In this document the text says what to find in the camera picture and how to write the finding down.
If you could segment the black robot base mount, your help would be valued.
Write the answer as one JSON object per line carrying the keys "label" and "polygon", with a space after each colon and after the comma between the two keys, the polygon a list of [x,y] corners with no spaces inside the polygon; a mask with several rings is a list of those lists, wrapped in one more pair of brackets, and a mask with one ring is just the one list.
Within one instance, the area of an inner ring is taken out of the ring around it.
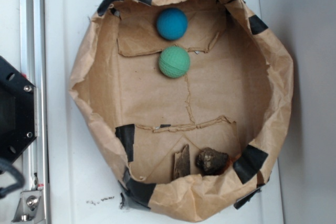
{"label": "black robot base mount", "polygon": [[35,86],[1,57],[1,158],[13,163],[35,140]]}

